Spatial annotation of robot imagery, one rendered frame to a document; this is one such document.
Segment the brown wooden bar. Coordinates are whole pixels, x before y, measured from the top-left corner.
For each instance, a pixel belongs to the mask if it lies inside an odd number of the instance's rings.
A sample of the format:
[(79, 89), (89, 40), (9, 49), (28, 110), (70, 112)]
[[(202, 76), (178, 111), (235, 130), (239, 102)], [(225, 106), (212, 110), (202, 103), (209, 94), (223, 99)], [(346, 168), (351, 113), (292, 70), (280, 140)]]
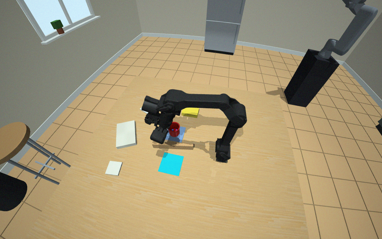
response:
[(193, 150), (193, 143), (173, 143), (173, 142), (164, 142), (163, 144), (153, 142), (153, 148), (162, 148), (162, 149), (187, 149)]

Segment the yellow rectangular block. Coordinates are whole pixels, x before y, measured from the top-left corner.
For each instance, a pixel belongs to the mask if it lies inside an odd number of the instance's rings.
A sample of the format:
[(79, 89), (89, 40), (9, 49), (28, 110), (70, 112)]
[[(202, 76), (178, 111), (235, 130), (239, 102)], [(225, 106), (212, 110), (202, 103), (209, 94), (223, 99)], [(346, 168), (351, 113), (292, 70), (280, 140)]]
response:
[(199, 113), (199, 108), (185, 108), (182, 110), (182, 116), (187, 116), (191, 118), (197, 118)]

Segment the dark red cup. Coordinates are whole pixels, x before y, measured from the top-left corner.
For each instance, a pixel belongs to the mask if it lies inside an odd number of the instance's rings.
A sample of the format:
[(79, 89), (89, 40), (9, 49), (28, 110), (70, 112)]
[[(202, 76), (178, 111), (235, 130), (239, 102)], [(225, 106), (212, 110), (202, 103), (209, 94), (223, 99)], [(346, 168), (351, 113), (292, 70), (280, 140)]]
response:
[[(173, 121), (171, 126), (169, 127), (169, 134), (172, 136), (172, 137), (177, 137), (179, 135), (179, 128), (180, 128), (180, 125), (179, 123)], [(172, 131), (172, 129), (174, 129), (174, 131)], [(176, 130), (177, 129), (177, 130)]]

